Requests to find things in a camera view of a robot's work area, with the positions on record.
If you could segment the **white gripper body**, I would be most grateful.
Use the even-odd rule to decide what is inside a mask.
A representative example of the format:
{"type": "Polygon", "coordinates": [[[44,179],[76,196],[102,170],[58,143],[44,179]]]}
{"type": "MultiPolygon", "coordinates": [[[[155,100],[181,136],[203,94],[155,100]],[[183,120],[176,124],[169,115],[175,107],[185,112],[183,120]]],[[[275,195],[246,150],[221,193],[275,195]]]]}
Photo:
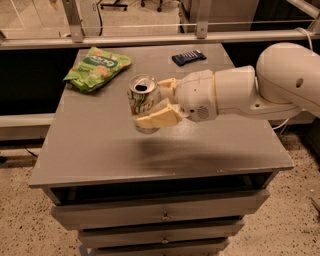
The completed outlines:
{"type": "Polygon", "coordinates": [[[213,72],[204,70],[185,76],[176,87],[175,100],[189,120],[214,120],[218,113],[213,72]]]}

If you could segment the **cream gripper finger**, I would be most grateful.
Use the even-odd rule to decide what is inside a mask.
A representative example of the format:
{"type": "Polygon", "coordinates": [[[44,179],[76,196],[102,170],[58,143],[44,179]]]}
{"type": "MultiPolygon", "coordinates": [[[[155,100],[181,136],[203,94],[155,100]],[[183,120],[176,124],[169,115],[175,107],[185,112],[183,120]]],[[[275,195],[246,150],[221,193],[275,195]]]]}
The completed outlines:
{"type": "Polygon", "coordinates": [[[176,103],[176,87],[180,80],[176,78],[168,78],[158,82],[160,89],[160,97],[162,100],[168,100],[171,103],[176,103]]]}
{"type": "Polygon", "coordinates": [[[178,104],[160,102],[148,115],[137,117],[135,123],[143,129],[164,128],[177,125],[183,118],[178,104]]]}

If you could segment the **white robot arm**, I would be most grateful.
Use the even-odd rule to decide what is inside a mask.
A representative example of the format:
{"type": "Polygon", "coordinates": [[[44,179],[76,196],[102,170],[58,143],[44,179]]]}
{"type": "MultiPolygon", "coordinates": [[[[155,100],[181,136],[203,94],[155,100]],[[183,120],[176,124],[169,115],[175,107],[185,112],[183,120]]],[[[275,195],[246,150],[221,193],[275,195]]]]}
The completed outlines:
{"type": "Polygon", "coordinates": [[[306,110],[320,116],[320,55],[294,43],[266,48],[254,67],[192,72],[160,82],[161,101],[138,115],[140,128],[175,126],[237,114],[281,120],[306,110]]]}

